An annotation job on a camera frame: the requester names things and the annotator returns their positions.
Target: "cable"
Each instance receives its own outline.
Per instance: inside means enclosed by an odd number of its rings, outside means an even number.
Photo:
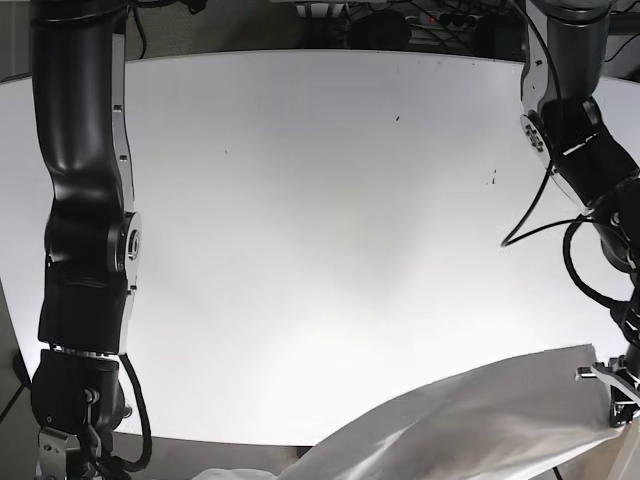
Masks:
[[[428,11],[426,11],[424,8],[422,8],[420,5],[418,5],[417,3],[415,3],[412,0],[407,0],[406,3],[409,3],[411,5],[413,5],[415,8],[417,8],[418,10],[420,10],[422,13],[424,13],[425,15],[427,15],[429,18],[432,18],[433,20],[435,20],[438,25],[440,25],[442,27],[442,29],[447,32],[449,35],[451,35],[451,37],[453,37],[460,45],[462,45],[465,50],[467,50],[471,55],[474,55],[473,53],[473,49],[471,47],[469,47],[465,42],[462,41],[462,39],[456,35],[455,32],[453,32],[450,28],[448,28],[447,26],[443,25],[440,20],[438,20],[438,17],[435,17],[433,15],[431,15]]]
[[[518,243],[520,240],[524,240],[525,238],[530,237],[531,235],[535,235],[536,233],[540,233],[540,232],[542,232],[544,230],[547,230],[549,228],[559,227],[561,225],[569,225],[570,223],[578,223],[578,224],[581,224],[581,223],[593,223],[595,225],[608,226],[608,225],[603,224],[602,222],[597,222],[597,221],[592,220],[590,218],[585,218],[585,217],[570,218],[568,220],[560,220],[558,222],[549,223],[547,225],[543,225],[542,227],[535,228],[535,229],[531,230],[530,232],[523,233],[519,237],[516,237],[516,238],[514,238],[512,240],[509,240],[509,242],[505,246],[510,246],[510,245],[513,245],[514,243]]]
[[[578,228],[580,228],[580,225],[582,225],[583,223],[596,223],[593,221],[587,222],[587,220],[588,219],[585,218],[584,216],[579,215],[573,221],[573,223],[569,225],[569,228],[567,228],[567,231],[564,234],[564,239],[562,240],[562,258],[564,260],[564,265],[567,268],[567,272],[569,273],[569,276],[571,277],[571,280],[573,280],[573,283],[576,285],[576,287],[578,287],[580,291],[584,293],[587,297],[589,297],[591,300],[611,310],[615,306],[620,305],[621,302],[614,300],[610,297],[607,297],[605,295],[602,295],[599,292],[596,292],[593,288],[591,288],[589,285],[584,283],[580,278],[580,276],[578,275],[578,272],[576,271],[576,268],[573,265],[573,260],[571,259],[571,239],[573,238],[575,233],[578,231]]]
[[[611,60],[613,60],[614,58],[616,58],[618,55],[620,55],[620,52],[622,50],[624,50],[624,47],[626,47],[627,45],[629,45],[633,40],[635,40],[636,38],[640,37],[640,33],[636,33],[633,37],[631,37],[629,40],[627,40],[626,42],[624,42],[622,44],[622,46],[618,49],[618,51],[616,53],[613,54],[613,56],[611,58],[608,58],[604,61],[604,63],[609,63]]]
[[[151,423],[149,422],[149,415],[147,414],[147,406],[144,403],[144,397],[142,396],[142,387],[140,381],[136,375],[136,371],[131,365],[129,356],[125,353],[120,356],[122,365],[124,366],[129,380],[131,380],[131,386],[133,387],[133,393],[136,397],[136,406],[138,407],[138,413],[140,414],[140,425],[142,426],[142,453],[140,458],[135,462],[130,462],[120,457],[113,457],[113,460],[117,462],[122,470],[127,472],[139,472],[144,470],[151,461],[151,454],[153,453],[153,441],[151,438]]]
[[[144,27],[142,26],[142,20],[140,20],[140,12],[138,11],[138,7],[132,7],[133,11],[133,21],[136,23],[136,28],[138,29],[138,34],[140,35],[140,40],[142,41],[142,52],[140,52],[139,60],[144,58],[145,53],[147,53],[147,34],[144,31]]]
[[[631,5],[629,5],[627,8],[625,8],[624,10],[612,10],[611,13],[615,13],[616,15],[619,15],[621,13],[627,13],[628,11],[630,11],[633,7],[635,7],[639,3],[640,3],[640,0],[637,0],[637,1],[633,2]]]
[[[561,152],[562,135],[564,133],[563,132],[564,112],[562,108],[562,93],[560,92],[560,80],[558,79],[558,71],[556,70],[556,66],[553,63],[553,59],[551,58],[551,53],[549,52],[547,45],[544,43],[544,39],[542,38],[542,35],[540,35],[540,32],[538,31],[538,28],[536,27],[535,23],[533,23],[533,20],[531,20],[531,17],[529,17],[529,15],[527,15],[527,13],[524,10],[522,10],[522,8],[520,8],[520,6],[517,3],[512,2],[512,5],[517,10],[517,12],[529,24],[529,26],[531,27],[531,30],[533,31],[534,35],[536,36],[536,39],[540,44],[540,48],[544,52],[544,56],[547,59],[547,63],[549,64],[549,70],[551,71],[551,76],[553,78],[553,84],[556,91],[556,99],[557,99],[558,107],[556,109],[557,120],[556,120],[556,141],[554,144],[554,152],[549,152],[549,165],[547,165],[547,170],[544,173],[544,178],[542,179],[542,183],[540,184],[540,187],[538,187],[538,191],[536,192],[536,195],[533,198],[531,205],[529,205],[529,208],[527,209],[527,211],[524,213],[524,215],[522,216],[520,221],[516,224],[516,226],[513,228],[513,230],[511,230],[507,234],[507,236],[504,238],[504,240],[502,240],[502,243],[500,244],[500,246],[503,248],[508,247],[509,245],[512,245],[512,238],[520,231],[522,226],[526,223],[526,221],[531,216],[531,213],[533,212],[533,210],[538,205],[538,202],[542,197],[544,189],[547,187],[547,183],[549,183],[549,179],[551,178],[551,175],[553,173],[554,155],[562,154]]]
[[[0,413],[0,424],[2,424],[2,421],[9,414],[9,411],[18,400],[18,397],[20,397],[22,390],[24,390],[24,385],[20,384],[20,386],[18,387],[18,390],[16,390],[16,393],[13,394],[13,397],[11,397],[11,400],[9,400],[9,403],[7,403],[7,406],[4,407],[4,410],[2,411],[2,413]]]

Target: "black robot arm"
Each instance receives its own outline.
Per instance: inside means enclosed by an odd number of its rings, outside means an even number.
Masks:
[[[619,426],[631,421],[640,406],[638,292],[634,287],[631,300],[624,301],[599,294],[578,276],[570,250],[580,222],[589,221],[600,234],[607,260],[637,283],[640,170],[609,133],[592,97],[606,50],[609,8],[608,0],[526,0],[521,123],[547,166],[545,180],[553,178],[584,209],[565,235],[567,270],[580,290],[609,309],[630,343],[626,355],[612,359],[609,367],[598,364],[586,372],[611,385],[610,422]]]
[[[126,354],[141,233],[124,119],[128,9],[126,0],[31,4],[38,140],[54,189],[38,332],[49,348],[32,384],[43,478],[126,478],[148,463],[110,456],[126,414],[113,356]]]

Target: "white table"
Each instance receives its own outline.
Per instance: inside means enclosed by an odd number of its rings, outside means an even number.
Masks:
[[[520,69],[348,51],[131,64],[144,233],[129,353],[154,434],[313,444],[506,357],[624,353],[564,270],[563,229],[499,248],[544,172],[520,129]],[[595,96],[640,158],[640,88],[604,80]],[[33,373],[52,189],[30,81],[0,87],[0,123],[0,275]],[[575,214],[552,184],[529,226]],[[592,227],[574,244],[586,281],[630,294]]]

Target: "floor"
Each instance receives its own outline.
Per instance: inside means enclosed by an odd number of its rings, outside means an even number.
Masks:
[[[9,7],[0,4],[0,19],[5,9],[10,9],[11,18],[26,18],[25,6]],[[161,10],[141,11],[142,22],[149,40],[147,58],[159,56],[205,53],[214,51],[286,49],[295,48],[303,32],[303,23],[291,4],[273,4],[267,0],[209,0],[208,8],[191,15],[182,4],[175,4]],[[141,42],[133,22],[130,22],[127,57],[138,57]],[[24,32],[13,32],[24,43]],[[610,49],[624,39],[615,39]],[[630,48],[621,55],[622,63],[611,65],[610,73],[628,70],[637,58],[640,46]],[[11,53],[6,74],[20,73],[24,69],[19,57]],[[2,74],[0,58],[0,78]],[[6,404],[18,387],[11,371],[11,359],[17,349],[9,315],[0,290],[0,406]],[[37,450],[36,424],[31,414],[28,392],[23,393],[9,416],[0,426],[0,476],[7,479],[28,479],[33,477]],[[139,438],[118,435],[115,439],[116,453],[127,457],[138,454]],[[563,466],[566,480],[602,479],[602,471],[594,470],[610,465],[619,445],[609,443],[589,453],[579,461]],[[273,473],[282,471],[296,460],[293,447],[268,447],[252,445],[211,444],[169,439],[156,439],[154,459],[150,467],[135,476],[136,479],[183,480],[195,476],[207,468],[256,468]],[[537,480],[552,480],[552,474],[545,474]]]

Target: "white cloth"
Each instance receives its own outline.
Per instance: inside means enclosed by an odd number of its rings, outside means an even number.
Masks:
[[[619,434],[608,426],[604,384],[574,380],[595,360],[590,345],[552,350],[418,388],[331,435],[277,479],[529,479]],[[239,475],[196,478],[274,478]]]
[[[220,470],[213,468],[205,470],[193,480],[275,480],[272,473],[259,470]]]

